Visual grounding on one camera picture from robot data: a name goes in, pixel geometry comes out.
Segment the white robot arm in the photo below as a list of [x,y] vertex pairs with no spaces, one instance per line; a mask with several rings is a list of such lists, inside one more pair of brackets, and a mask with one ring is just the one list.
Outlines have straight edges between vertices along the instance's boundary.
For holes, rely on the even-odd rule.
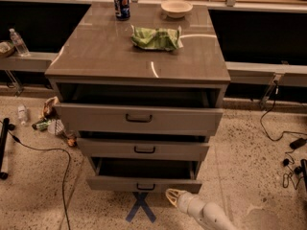
[[181,212],[193,218],[204,230],[237,230],[222,207],[205,202],[198,195],[178,189],[167,189],[168,200]]

